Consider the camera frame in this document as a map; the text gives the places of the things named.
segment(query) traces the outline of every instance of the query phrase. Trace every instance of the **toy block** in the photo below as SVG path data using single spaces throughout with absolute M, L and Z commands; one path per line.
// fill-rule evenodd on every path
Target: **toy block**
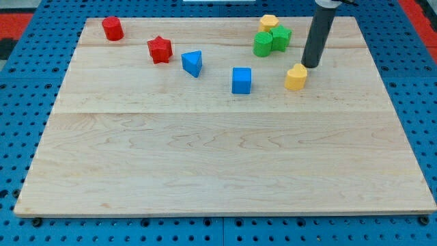
M 120 19 L 115 16 L 106 17 L 102 21 L 104 34 L 110 41 L 121 40 L 124 37 Z
M 270 34 L 273 37 L 272 51 L 285 52 L 292 39 L 292 33 L 292 30 L 285 28 L 283 25 L 270 29 Z
M 199 76 L 202 69 L 202 52 L 193 51 L 182 54 L 182 68 L 195 78 Z
M 279 19 L 271 14 L 265 14 L 259 20 L 258 31 L 270 31 L 270 28 L 277 27 L 279 25 Z
M 232 69 L 232 93 L 233 94 L 250 94 L 252 84 L 251 68 L 233 68 Z
M 170 40 L 158 36 L 154 40 L 147 41 L 147 46 L 149 47 L 149 54 L 153 58 L 154 64 L 160 62 L 169 63 L 169 58 L 173 55 Z
M 307 69 L 302 64 L 294 64 L 294 67 L 287 71 L 284 86 L 289 90 L 301 90 L 307 80 Z
M 255 35 L 253 53 L 258 57 L 266 57 L 272 50 L 273 37 L 270 33 L 261 31 Z

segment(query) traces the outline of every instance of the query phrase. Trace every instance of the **red star block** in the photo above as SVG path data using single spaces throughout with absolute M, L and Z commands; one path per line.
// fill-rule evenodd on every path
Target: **red star block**
M 158 36 L 154 40 L 147 41 L 147 45 L 149 46 L 149 54 L 153 58 L 154 64 L 160 62 L 169 63 L 169 58 L 173 55 L 170 40 Z

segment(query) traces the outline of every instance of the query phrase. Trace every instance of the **wooden board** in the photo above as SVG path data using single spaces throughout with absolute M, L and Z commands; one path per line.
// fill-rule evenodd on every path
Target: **wooden board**
M 436 204 L 354 18 L 336 18 L 320 67 L 283 87 L 285 53 L 251 52 L 257 18 L 89 19 L 17 201 L 20 217 L 423 214 Z M 153 65 L 146 40 L 173 42 Z M 200 49 L 198 79 L 181 53 Z M 250 66 L 250 95 L 230 92 Z

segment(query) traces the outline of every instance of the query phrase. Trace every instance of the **yellow block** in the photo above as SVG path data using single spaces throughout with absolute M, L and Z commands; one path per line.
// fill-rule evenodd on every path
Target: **yellow block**
M 259 20 L 258 31 L 270 31 L 270 28 L 277 27 L 279 25 L 279 19 L 271 14 L 265 14 Z
M 302 64 L 294 64 L 294 67 L 287 71 L 284 86 L 289 90 L 301 90 L 307 80 L 307 69 Z

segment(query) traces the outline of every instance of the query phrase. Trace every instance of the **blue pegboard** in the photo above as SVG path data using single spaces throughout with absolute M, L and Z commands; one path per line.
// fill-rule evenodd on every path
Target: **blue pegboard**
M 396 1 L 355 16 L 434 197 L 437 67 Z M 12 210 L 88 17 L 311 16 L 314 2 L 43 0 L 0 73 L 0 245 L 437 245 L 437 217 L 19 219 Z

